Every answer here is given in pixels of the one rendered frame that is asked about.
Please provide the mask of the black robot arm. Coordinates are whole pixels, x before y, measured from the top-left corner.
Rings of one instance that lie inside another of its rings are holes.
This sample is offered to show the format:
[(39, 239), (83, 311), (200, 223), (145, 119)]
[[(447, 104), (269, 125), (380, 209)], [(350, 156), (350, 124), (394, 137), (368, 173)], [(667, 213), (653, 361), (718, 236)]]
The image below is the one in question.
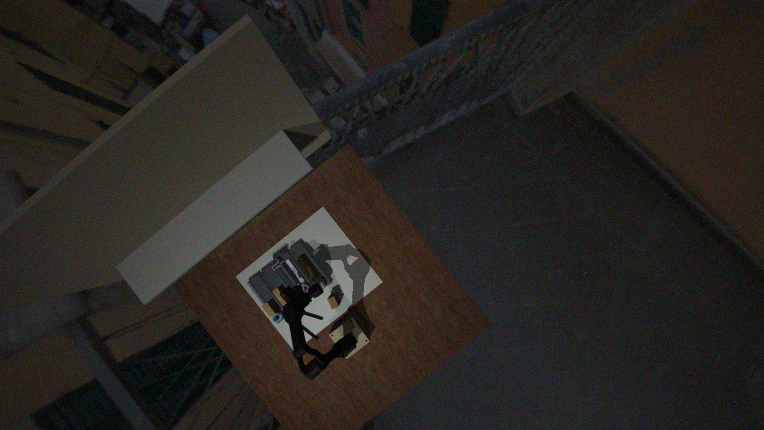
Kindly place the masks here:
[[(302, 326), (302, 316), (307, 312), (304, 310), (307, 301), (300, 297), (302, 294), (305, 294), (302, 285), (295, 285), (292, 288), (289, 285), (279, 293), (284, 301), (287, 302), (283, 306), (283, 316), (285, 322), (289, 325), (294, 357), (298, 360), (298, 369), (300, 369), (306, 378), (313, 380), (326, 369), (332, 360), (340, 357), (346, 358), (347, 354), (355, 349), (358, 341), (352, 333), (347, 334), (337, 341), (335, 345), (332, 345), (332, 349), (325, 355), (321, 354), (317, 349), (310, 348), (306, 343)], [(305, 365), (302, 359), (304, 354), (309, 354), (316, 358), (310, 360)]]

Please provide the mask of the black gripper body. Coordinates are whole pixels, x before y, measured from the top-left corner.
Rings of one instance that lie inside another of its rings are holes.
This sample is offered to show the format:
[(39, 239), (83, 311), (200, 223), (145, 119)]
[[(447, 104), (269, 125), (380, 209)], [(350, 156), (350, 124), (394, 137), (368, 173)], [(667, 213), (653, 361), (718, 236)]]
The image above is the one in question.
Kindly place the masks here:
[(319, 286), (319, 285), (316, 283), (316, 284), (314, 284), (313, 286), (311, 286), (311, 287), (309, 288), (309, 291), (308, 291), (308, 292), (304, 292), (304, 293), (305, 293), (305, 294), (304, 294), (304, 295), (302, 294), (302, 296), (300, 296), (300, 297), (303, 297), (303, 298), (304, 298), (304, 299), (307, 301), (307, 305), (306, 305), (306, 306), (308, 306), (308, 305), (309, 305), (309, 303), (312, 301), (312, 299), (311, 299), (311, 298), (312, 298), (313, 296), (316, 296), (316, 297), (320, 296), (320, 294), (322, 294), (322, 293), (323, 293), (323, 290), (322, 290), (322, 289), (321, 289), (321, 287), (320, 287), (320, 286)]

